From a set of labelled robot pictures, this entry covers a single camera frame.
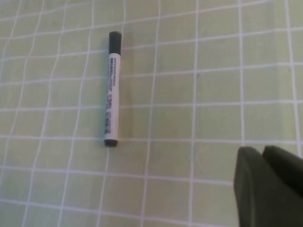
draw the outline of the green surface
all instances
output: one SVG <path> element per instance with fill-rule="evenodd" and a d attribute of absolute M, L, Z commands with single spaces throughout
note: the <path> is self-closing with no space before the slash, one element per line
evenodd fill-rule
<path fill-rule="evenodd" d="M 237 148 L 302 156 L 302 0 L 0 0 L 1 227 L 237 227 Z M 110 31 L 119 146 L 102 145 Z"/>

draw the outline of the black object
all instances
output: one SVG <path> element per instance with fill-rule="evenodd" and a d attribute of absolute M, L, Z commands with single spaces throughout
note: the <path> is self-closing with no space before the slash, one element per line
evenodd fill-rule
<path fill-rule="evenodd" d="M 122 35 L 120 32 L 109 33 L 108 54 L 117 53 L 121 55 L 121 39 L 122 39 Z"/>
<path fill-rule="evenodd" d="M 117 53 L 117 54 L 121 55 L 121 40 L 122 40 L 122 34 L 120 32 L 114 31 L 114 32 L 109 33 L 109 44 L 108 44 L 109 61 L 111 60 L 110 54 Z M 119 74 L 117 74 L 116 78 L 114 76 L 113 81 L 115 81 L 115 79 L 119 80 L 118 77 L 119 77 Z M 111 117 L 109 117 L 109 119 L 106 119 L 106 121 L 114 121 L 114 119 L 111 119 Z M 116 137 L 104 140 L 104 145 L 106 147 L 113 148 L 113 147 L 116 147 L 117 144 L 118 144 L 118 140 L 116 140 Z"/>
<path fill-rule="evenodd" d="M 114 148 L 118 144 L 117 140 L 104 140 L 104 146 L 109 147 L 109 148 Z"/>
<path fill-rule="evenodd" d="M 303 160 L 268 146 L 238 152 L 234 190 L 240 227 L 303 227 Z"/>

